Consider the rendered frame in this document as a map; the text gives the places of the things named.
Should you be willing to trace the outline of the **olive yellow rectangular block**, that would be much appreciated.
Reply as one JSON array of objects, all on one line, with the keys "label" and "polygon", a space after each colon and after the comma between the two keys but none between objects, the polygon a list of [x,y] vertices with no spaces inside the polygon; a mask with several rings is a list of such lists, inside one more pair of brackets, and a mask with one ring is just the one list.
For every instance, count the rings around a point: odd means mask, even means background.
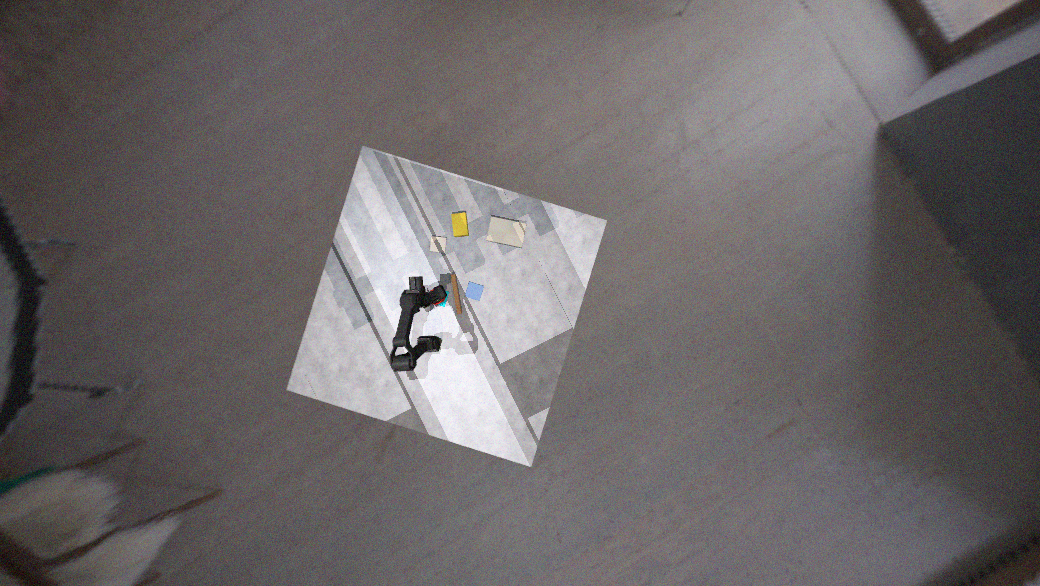
[{"label": "olive yellow rectangular block", "polygon": [[454,237],[469,236],[466,213],[451,214]]}]

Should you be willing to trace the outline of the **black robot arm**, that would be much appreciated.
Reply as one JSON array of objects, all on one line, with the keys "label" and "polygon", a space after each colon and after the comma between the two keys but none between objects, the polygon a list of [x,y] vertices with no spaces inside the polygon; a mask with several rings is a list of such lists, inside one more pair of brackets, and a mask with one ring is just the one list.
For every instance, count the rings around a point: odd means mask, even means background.
[{"label": "black robot arm", "polygon": [[[426,303],[425,286],[423,276],[409,277],[409,289],[404,290],[400,297],[401,315],[399,319],[396,335],[392,340],[393,349],[390,353],[390,365],[394,372],[413,371],[419,359],[425,352],[438,352],[442,343],[437,336],[419,336],[417,345],[410,345],[410,331],[414,314],[419,311],[419,307]],[[405,354],[395,356],[397,347],[405,347],[408,351]]]}]

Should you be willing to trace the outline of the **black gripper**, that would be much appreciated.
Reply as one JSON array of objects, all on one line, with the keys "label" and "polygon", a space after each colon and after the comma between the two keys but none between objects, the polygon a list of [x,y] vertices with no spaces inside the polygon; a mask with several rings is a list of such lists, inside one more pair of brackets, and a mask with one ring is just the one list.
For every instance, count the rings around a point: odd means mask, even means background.
[{"label": "black gripper", "polygon": [[441,300],[441,299],[447,297],[447,294],[445,292],[445,290],[444,290],[444,288],[443,288],[442,285],[436,286],[435,288],[433,288],[433,290],[434,291],[430,291],[430,292],[426,292],[426,294],[423,292],[423,295],[426,297],[426,303],[423,306],[420,306],[419,308],[424,308],[425,309],[425,308],[427,308],[431,305],[431,303],[434,304],[434,303],[438,302],[438,299]]}]

